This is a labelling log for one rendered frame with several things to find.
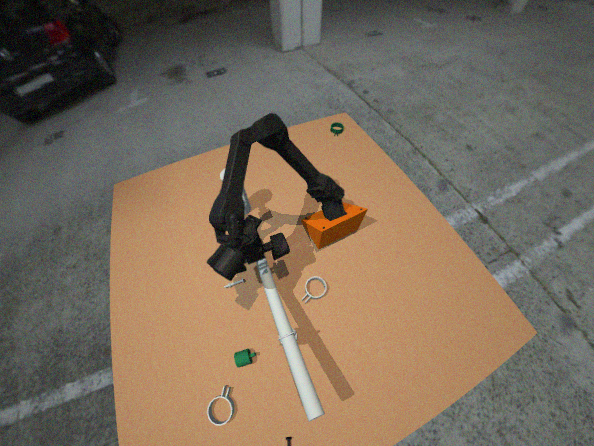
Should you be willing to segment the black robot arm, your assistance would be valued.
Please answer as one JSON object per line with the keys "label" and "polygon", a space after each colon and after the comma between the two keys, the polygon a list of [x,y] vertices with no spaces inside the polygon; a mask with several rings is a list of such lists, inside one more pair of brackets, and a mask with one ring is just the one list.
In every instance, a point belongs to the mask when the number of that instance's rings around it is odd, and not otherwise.
{"label": "black robot arm", "polygon": [[319,172],[290,141],[288,130],[277,114],[265,115],[231,136],[222,189],[209,214],[217,243],[221,245],[207,264],[229,281],[246,261],[245,253],[256,251],[261,242],[257,228],[262,220],[252,215],[244,219],[243,186],[251,145],[255,142],[276,151],[307,182],[306,192],[322,202],[325,218],[332,221],[348,214],[342,201],[345,189],[329,175]]}

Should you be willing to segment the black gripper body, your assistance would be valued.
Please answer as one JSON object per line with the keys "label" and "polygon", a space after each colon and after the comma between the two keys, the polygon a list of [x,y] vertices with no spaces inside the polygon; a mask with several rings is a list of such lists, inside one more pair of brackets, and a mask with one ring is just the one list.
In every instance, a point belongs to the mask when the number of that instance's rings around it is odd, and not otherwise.
{"label": "black gripper body", "polygon": [[280,232],[278,234],[272,235],[272,236],[270,236],[270,239],[271,239],[270,242],[267,242],[264,244],[262,244],[262,242],[260,242],[260,246],[256,251],[254,251],[252,253],[245,253],[245,256],[247,258],[244,263],[248,263],[250,265],[257,261],[263,260],[263,259],[265,259],[264,253],[268,252],[270,250],[273,250],[273,249],[276,252],[277,257],[281,257],[286,254],[289,254],[290,248],[288,246],[288,243],[287,243],[283,233]]}

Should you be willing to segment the green cylinder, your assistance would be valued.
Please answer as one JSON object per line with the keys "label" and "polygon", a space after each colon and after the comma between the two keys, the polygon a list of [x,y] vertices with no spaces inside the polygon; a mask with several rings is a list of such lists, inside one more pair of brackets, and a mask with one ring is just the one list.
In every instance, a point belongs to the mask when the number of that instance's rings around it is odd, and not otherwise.
{"label": "green cylinder", "polygon": [[238,351],[234,354],[234,361],[237,368],[252,363],[252,357],[256,355],[255,352],[251,354],[250,349]]}

